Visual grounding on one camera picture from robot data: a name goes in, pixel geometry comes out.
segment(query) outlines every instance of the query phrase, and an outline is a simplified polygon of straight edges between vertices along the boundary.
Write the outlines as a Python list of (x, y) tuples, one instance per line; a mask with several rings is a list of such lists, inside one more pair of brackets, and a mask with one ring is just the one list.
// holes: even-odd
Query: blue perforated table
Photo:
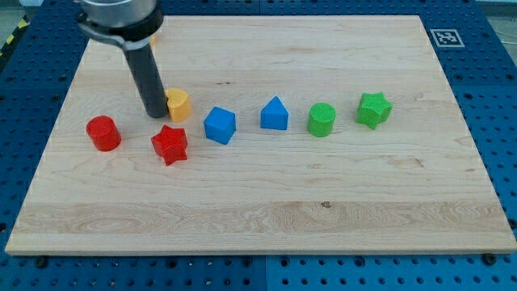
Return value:
[[(184, 0), (162, 6), (168, 15), (420, 15), (515, 232), (517, 69), (475, 2)], [(2, 250), (86, 47), (74, 24), (78, 10), (71, 1), (46, 1), (0, 75)], [(517, 255), (13, 258), (0, 253), (0, 290), (395, 288), (517, 289)]]

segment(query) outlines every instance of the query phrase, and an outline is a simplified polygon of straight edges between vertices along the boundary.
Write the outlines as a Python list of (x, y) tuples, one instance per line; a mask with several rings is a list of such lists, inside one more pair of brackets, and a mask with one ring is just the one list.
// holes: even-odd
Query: blue cube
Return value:
[(277, 96), (260, 112), (261, 129), (286, 130), (288, 128), (288, 120), (289, 112)]
[(223, 145), (228, 144), (235, 133), (235, 113), (214, 107), (204, 119), (204, 133), (207, 138)]

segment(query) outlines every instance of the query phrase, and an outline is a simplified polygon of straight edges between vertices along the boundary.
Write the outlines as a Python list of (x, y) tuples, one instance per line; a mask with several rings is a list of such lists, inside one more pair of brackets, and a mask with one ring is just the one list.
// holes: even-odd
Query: black cylindrical end effector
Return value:
[(124, 55), (147, 114), (153, 118), (167, 115), (169, 113), (167, 97), (150, 45), (147, 44), (143, 48), (124, 51)]

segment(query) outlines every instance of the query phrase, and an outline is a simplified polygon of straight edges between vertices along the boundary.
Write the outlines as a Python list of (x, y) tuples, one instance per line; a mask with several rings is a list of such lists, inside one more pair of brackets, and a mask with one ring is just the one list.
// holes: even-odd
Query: green cylinder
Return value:
[(326, 137), (332, 133), (336, 111), (328, 103), (316, 103), (310, 108), (307, 130), (315, 137)]

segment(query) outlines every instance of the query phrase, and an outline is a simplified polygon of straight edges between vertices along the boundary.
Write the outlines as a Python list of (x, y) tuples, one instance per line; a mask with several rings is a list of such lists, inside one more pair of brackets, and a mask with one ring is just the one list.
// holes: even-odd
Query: red cylinder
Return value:
[(100, 151), (113, 150), (122, 141), (115, 122), (109, 116), (97, 116), (90, 120), (86, 126), (86, 132)]

